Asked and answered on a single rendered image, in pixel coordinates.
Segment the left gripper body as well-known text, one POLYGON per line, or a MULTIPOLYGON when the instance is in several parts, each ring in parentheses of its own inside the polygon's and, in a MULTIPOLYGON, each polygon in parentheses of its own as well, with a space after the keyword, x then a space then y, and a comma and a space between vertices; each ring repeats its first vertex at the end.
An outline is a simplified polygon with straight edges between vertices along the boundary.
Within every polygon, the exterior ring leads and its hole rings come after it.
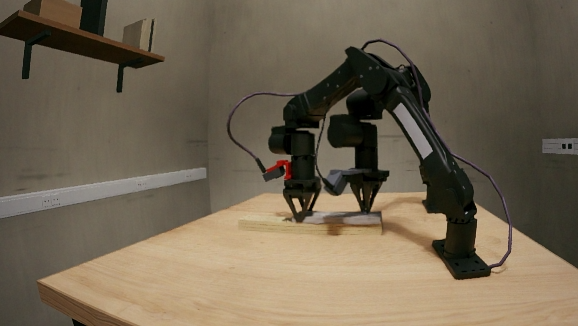
POLYGON ((286 176, 284 176, 284 179, 287 180, 284 180, 284 186, 286 186, 285 189, 283 189, 284 193, 303 193, 304 189, 299 189, 299 186, 303 187, 303 184, 300 183, 304 183, 304 187, 308 187, 308 190, 317 190, 322 187, 321 177, 315 176, 315 156, 306 156, 306 160, 303 160, 303 156, 293 155, 291 156, 291 162, 288 162, 288 160, 280 161, 277 161, 277 165, 266 171, 268 173, 280 166, 286 165, 286 176))

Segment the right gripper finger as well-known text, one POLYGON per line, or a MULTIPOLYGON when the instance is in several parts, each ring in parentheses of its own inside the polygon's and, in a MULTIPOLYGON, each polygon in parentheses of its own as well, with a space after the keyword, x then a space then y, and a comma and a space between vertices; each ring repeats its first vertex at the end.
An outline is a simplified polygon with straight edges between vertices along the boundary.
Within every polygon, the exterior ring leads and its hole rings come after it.
POLYGON ((364 192, 363 192, 364 188, 362 188, 362 187, 363 187, 363 184, 361 184, 361 183, 350 183, 350 188, 351 188, 352 192, 354 193, 354 195, 358 201, 361 213, 363 210, 366 209, 365 197, 364 197, 364 192), (362 189, 362 194, 360 194, 360 189, 362 189), (363 198, 363 201, 362 201, 361 196, 363 198))
POLYGON ((374 184, 363 184, 364 196, 365 196, 365 206, 366 206, 366 212, 367 213, 369 213, 371 211, 374 200, 375 200, 381 186, 382 186, 382 182, 378 182, 378 183, 374 183, 374 184))

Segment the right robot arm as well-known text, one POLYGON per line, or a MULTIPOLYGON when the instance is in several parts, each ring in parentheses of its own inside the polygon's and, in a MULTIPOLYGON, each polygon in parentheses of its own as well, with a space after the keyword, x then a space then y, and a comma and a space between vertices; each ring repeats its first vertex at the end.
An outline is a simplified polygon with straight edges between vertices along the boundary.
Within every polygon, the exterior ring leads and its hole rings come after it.
MULTIPOLYGON (((422 91, 422 100, 424 109, 426 110, 428 116, 430 117, 428 102, 431 99, 431 91, 429 85, 427 84, 426 80, 424 79, 424 77, 422 76, 416 65, 414 65, 414 67, 422 91)), ((418 96, 418 86, 415 81, 411 66, 408 65, 405 66, 404 68, 401 69, 399 68, 398 71, 401 72, 407 78, 408 83, 412 88, 410 91, 413 93, 417 103, 421 107, 420 99, 418 96), (413 76, 414 80, 412 80, 411 75, 413 76), (415 82, 414 84, 413 81, 415 82)), ((364 151, 364 148, 378 148, 377 126, 367 125, 371 124, 371 122, 360 122, 359 124, 359 121, 364 121, 365 119, 368 120, 382 119, 382 112, 385 109, 383 105, 376 103, 373 97, 362 88, 348 95, 346 99, 346 107, 348 110, 348 114, 338 114, 330 116, 330 125, 327 130, 327 139, 329 144, 334 148, 361 147, 361 151, 364 151), (349 114, 352 115, 349 116, 349 114)), ((423 184, 427 185, 426 200, 422 200, 422 204, 424 205, 424 207, 426 206, 425 209, 428 214, 440 213, 428 191, 432 187, 430 186, 426 178, 426 173, 424 171, 424 168, 422 167, 421 162, 419 169, 421 179, 423 180, 423 184)), ((348 180, 342 175, 337 186, 333 186, 331 190, 329 190, 326 186, 324 186, 323 189, 332 196, 338 195, 341 196, 347 183, 348 180)))

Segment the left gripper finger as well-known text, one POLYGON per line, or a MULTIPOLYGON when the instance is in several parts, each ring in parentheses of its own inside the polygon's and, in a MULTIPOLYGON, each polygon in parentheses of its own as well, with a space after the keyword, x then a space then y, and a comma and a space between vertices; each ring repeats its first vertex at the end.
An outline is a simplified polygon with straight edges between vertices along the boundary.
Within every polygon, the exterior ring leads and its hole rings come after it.
POLYGON ((303 193, 284 193, 283 192, 283 197, 285 198, 288 206, 290 207, 296 222, 303 222, 303 219, 305 217, 305 214, 306 214, 307 209, 309 207, 309 204, 311 202, 312 196, 313 196, 313 192, 303 192, 303 193), (291 198, 301 198, 301 199, 305 200, 300 216, 298 216, 298 213, 296 211, 296 208, 295 208, 291 198))
MULTIPOLYGON (((318 196, 322 190, 322 187, 320 187, 318 190, 308 190, 308 187, 299 187, 299 189, 304 189, 304 192, 313 192, 314 193, 314 196, 313 196, 313 199, 312 199, 311 204, 309 206, 309 209, 307 210, 307 211, 312 211, 313 207, 314 207, 314 205, 318 199, 318 196)), ((298 199, 298 200, 299 200, 299 203, 301 205, 301 208, 303 209, 304 199, 298 199)))

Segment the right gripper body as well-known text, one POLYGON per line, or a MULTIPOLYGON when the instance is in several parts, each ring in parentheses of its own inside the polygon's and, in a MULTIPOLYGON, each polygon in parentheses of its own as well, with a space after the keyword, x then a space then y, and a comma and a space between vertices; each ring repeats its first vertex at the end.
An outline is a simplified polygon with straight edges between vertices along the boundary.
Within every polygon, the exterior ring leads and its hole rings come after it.
POLYGON ((361 152, 361 147, 357 147, 355 148, 355 168, 349 168, 349 170, 331 169, 326 179, 332 186, 337 186, 342 175, 348 180, 348 183, 374 184, 387 181, 390 170, 387 172, 378 171, 383 171, 378 170, 378 149, 364 148, 364 152, 361 152))

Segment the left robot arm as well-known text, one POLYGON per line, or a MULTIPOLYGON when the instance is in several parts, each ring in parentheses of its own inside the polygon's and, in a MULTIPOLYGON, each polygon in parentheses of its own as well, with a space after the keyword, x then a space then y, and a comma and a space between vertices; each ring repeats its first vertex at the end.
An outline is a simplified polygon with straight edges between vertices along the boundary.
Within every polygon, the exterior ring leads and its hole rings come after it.
MULTIPOLYGON (((452 277, 464 280, 490 276, 491 268, 475 253, 474 248, 477 208, 472 183, 432 128, 410 91, 412 88, 406 77, 375 54, 353 46, 347 48, 345 53, 347 58, 335 71, 311 89, 297 94, 287 103, 289 105, 286 104, 283 109, 285 126, 319 128, 319 121, 324 118, 328 104, 327 112, 362 86, 394 118, 424 168, 432 187, 428 191, 448 221, 446 238, 433 240, 432 246, 452 277)), ((297 130, 313 128, 285 126, 272 127, 268 141, 272 153, 303 156, 303 160, 306 160, 306 156, 315 155, 315 135, 306 135, 314 133, 297 130)))

